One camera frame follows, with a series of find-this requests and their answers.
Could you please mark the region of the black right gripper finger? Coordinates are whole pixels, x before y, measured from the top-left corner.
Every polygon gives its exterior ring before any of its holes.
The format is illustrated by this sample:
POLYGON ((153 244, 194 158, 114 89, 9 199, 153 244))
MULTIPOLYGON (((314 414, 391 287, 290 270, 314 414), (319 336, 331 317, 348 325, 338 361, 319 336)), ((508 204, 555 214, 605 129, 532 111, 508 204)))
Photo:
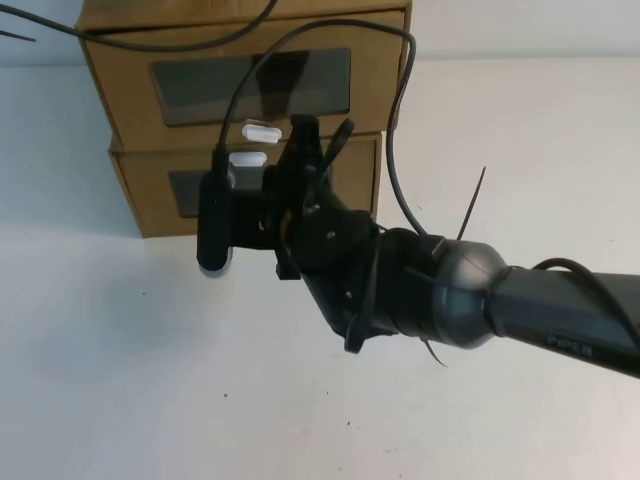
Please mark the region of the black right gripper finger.
POLYGON ((328 170, 336 157, 342 151, 343 147, 349 140, 354 130, 354 122, 347 118, 345 119, 331 137, 327 149, 324 153, 323 160, 318 168, 319 175, 326 175, 328 170))

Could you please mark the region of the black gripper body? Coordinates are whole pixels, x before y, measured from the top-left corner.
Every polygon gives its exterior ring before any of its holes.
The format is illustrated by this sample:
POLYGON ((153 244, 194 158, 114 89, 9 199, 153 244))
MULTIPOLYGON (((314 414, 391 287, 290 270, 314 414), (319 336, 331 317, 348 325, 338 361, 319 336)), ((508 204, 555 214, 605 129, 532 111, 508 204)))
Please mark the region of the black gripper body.
POLYGON ((326 172, 305 167, 288 179, 270 166, 260 187, 233 187, 231 198, 232 246, 273 251, 278 278, 304 281, 346 351, 394 335, 375 321, 380 230, 342 203, 326 172))

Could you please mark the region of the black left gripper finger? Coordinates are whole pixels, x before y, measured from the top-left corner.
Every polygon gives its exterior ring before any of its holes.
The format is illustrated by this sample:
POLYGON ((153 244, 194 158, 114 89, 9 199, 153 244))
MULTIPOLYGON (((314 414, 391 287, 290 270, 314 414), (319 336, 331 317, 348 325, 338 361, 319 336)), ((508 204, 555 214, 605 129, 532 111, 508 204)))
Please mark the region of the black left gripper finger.
POLYGON ((318 188, 323 159, 319 121, 311 115, 295 114, 292 130, 274 167, 273 186, 277 193, 309 193, 318 188))

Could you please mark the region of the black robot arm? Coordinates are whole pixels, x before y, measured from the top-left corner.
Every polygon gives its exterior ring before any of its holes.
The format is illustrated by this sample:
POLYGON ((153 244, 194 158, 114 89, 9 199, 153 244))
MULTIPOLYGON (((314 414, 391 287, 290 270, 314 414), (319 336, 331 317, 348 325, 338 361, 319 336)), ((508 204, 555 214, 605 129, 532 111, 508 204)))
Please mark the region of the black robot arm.
POLYGON ((378 336, 472 349, 509 338, 625 375, 639 373, 639 279, 552 258, 526 269, 492 247, 379 226, 347 208, 328 172, 349 125, 328 145, 296 115, 259 201, 260 246, 301 279, 348 352, 378 336))

